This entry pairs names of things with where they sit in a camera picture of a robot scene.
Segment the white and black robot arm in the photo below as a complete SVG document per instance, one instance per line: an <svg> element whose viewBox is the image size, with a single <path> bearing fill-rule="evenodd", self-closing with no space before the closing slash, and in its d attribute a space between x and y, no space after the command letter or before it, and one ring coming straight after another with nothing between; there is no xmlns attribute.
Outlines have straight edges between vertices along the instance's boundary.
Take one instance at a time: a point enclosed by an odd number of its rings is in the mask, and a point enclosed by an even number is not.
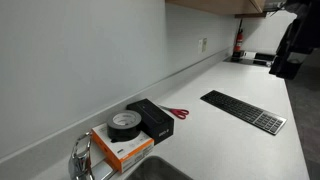
<svg viewBox="0 0 320 180"><path fill-rule="evenodd" d="M288 25L269 73L292 80L306 58L320 48L320 0L287 0L284 9L297 17Z"/></svg>

